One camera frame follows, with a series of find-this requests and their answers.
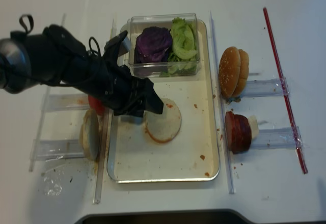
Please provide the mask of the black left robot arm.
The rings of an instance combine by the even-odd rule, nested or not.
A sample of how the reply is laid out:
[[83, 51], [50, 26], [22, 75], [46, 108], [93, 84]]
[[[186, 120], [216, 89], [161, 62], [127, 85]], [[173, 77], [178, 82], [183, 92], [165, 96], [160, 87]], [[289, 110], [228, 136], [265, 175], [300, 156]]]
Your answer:
[[162, 114], [164, 104], [148, 78], [134, 77], [119, 66], [123, 31], [104, 51], [84, 46], [64, 27], [52, 24], [33, 35], [33, 17], [19, 18], [21, 31], [1, 40], [1, 88], [18, 94], [36, 85], [73, 87], [98, 99], [114, 114], [142, 117], [145, 111]]

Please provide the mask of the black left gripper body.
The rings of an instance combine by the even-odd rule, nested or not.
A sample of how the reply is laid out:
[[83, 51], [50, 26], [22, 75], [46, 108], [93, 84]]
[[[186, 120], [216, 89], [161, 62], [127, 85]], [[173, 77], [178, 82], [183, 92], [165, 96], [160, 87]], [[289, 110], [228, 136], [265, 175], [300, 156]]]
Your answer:
[[154, 90], [153, 82], [148, 78], [132, 76], [126, 65], [119, 66], [120, 47], [128, 39], [128, 32], [123, 31], [107, 42], [102, 56], [107, 68], [102, 104], [112, 109], [115, 115], [142, 117], [145, 111], [161, 115], [164, 103]]

